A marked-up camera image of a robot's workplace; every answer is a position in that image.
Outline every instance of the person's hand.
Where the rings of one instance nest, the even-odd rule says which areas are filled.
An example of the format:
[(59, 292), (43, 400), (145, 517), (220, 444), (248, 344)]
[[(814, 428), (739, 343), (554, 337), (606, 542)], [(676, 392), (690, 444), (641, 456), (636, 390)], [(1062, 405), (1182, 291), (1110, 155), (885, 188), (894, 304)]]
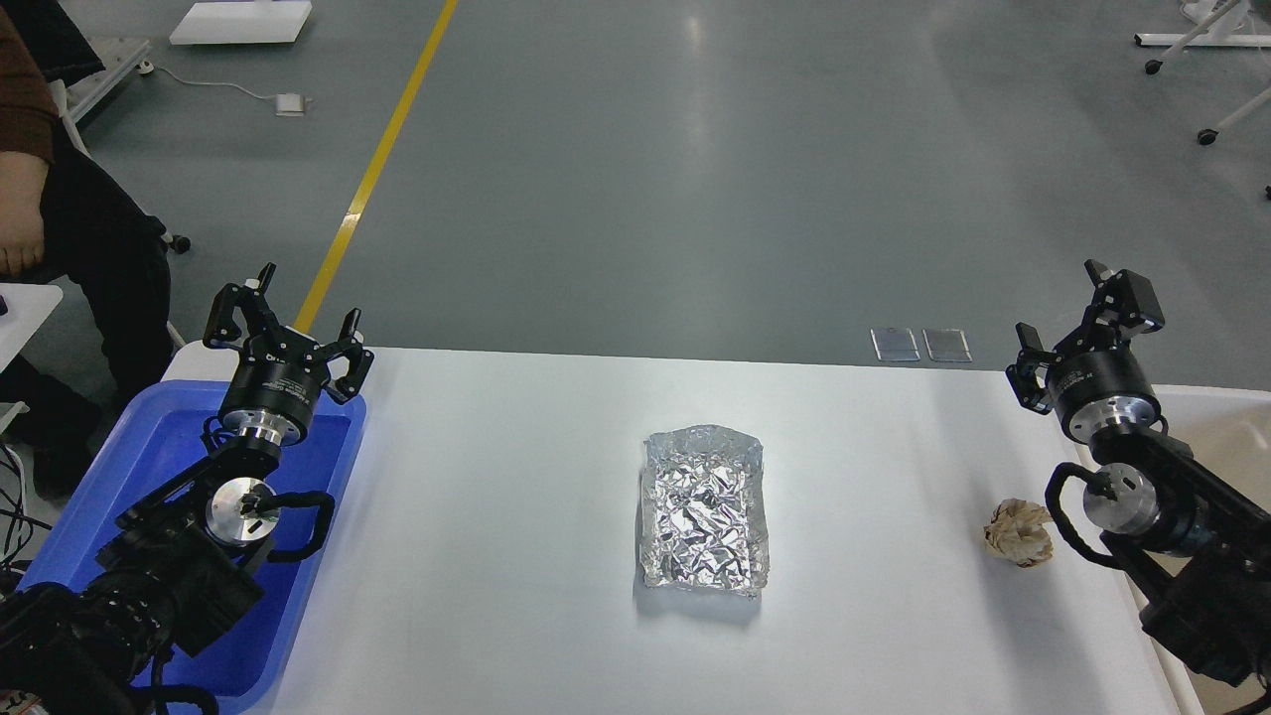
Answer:
[(48, 165), (20, 151), (0, 151), (0, 273), (17, 276), (44, 259), (39, 196)]

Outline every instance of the blue plastic bin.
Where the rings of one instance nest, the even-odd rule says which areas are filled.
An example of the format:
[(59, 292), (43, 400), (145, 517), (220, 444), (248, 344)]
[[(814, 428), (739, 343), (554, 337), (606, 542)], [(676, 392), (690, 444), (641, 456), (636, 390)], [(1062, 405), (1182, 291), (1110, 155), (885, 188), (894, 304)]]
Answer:
[[(173, 381), (137, 396), (19, 588), (57, 582), (79, 592), (99, 575), (102, 568), (94, 556), (118, 536), (114, 518), (207, 455), (200, 442), (203, 420), (216, 414), (228, 384)], [(334, 497), (336, 522), (330, 535), (339, 531), (338, 505), (362, 442), (365, 422), (366, 403), (361, 398), (336, 405), (323, 396), (308, 439), (283, 448), (281, 466), (267, 480), (278, 493), (324, 490)], [(311, 509), (285, 511), (273, 532), (278, 549), (304, 545), (315, 516)], [(255, 580), (264, 588), (264, 598), (198, 658), (191, 659), (178, 650), (164, 668), (164, 682), (207, 688), (220, 701), (222, 715), (250, 707), (268, 691), (291, 653), (324, 551), (300, 564), (262, 565)], [(149, 678), (147, 669), (135, 685), (147, 686)], [(174, 715), (197, 712), (183, 705), (169, 709)]]

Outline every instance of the gray floor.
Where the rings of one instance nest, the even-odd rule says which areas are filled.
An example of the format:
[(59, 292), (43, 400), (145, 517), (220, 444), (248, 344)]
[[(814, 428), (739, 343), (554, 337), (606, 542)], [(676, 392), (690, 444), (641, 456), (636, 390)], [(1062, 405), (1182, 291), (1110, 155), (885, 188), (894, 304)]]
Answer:
[[(316, 0), (294, 46), (236, 48), (168, 47), (182, 3), (65, 5), (189, 79), (315, 99), (155, 75), (84, 130), (196, 243), (182, 330), (264, 260), (295, 315), (441, 1)], [(1075, 325), (1096, 257), (1157, 286), (1152, 380), (1271, 390), (1271, 107), (1195, 141), (1271, 55), (1145, 76), (1132, 34), (1187, 27), (1171, 0), (464, 0), (316, 334), (357, 305), (374, 344), (868, 366), (872, 325), (957, 326), (1000, 370), (1016, 320)], [(29, 353), (104, 398), (94, 344), (70, 290)]]

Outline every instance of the brown paper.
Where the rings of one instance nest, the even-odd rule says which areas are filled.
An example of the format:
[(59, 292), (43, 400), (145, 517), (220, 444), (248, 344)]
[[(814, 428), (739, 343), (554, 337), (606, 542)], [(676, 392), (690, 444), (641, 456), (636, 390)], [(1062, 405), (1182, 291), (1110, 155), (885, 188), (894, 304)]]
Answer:
[(984, 527), (984, 550), (1028, 569), (1050, 561), (1054, 549), (1042, 525), (1054, 522), (1046, 508), (1022, 499), (1007, 499)]

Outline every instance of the white tabletop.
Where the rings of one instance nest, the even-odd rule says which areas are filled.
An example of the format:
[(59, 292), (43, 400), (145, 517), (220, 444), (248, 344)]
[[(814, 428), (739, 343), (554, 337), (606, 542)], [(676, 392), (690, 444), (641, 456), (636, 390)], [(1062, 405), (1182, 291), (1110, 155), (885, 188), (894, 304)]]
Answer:
[[(1177, 711), (1120, 574), (981, 551), (994, 507), (1075, 457), (1000, 373), (376, 353), (295, 649), (250, 712)], [(189, 345), (168, 377), (234, 357)], [(755, 602), (637, 575), (642, 441), (702, 423), (764, 444)]]
[(48, 314), (62, 300), (62, 288), (56, 284), (0, 283), (0, 296), (9, 311), (0, 315), (0, 370), (8, 366), (18, 351)]

